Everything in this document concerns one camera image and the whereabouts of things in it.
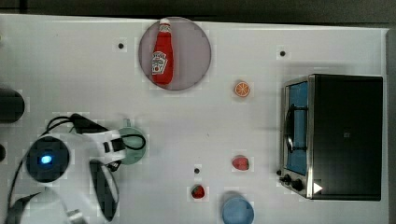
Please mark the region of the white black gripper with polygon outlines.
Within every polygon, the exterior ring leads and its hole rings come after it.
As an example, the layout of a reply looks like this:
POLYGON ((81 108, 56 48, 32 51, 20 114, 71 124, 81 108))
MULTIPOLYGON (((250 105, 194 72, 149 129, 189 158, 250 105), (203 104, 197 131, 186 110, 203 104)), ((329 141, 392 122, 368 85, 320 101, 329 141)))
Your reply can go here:
POLYGON ((69 118, 76 133, 87 137, 94 144, 92 158, 101 161, 111 172, 116 172, 121 161, 126 158, 127 151, 120 132, 109 130, 79 114, 72 114, 69 118))

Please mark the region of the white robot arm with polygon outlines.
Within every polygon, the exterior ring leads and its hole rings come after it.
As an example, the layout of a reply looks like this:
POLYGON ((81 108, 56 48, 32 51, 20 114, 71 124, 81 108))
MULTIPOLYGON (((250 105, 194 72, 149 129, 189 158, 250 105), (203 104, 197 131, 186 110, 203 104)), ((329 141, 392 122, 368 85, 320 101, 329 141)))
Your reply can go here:
POLYGON ((51 119, 17 168, 43 189, 7 199, 4 224, 111 224, 120 191, 113 172, 126 157, 119 130, 79 114, 51 119))

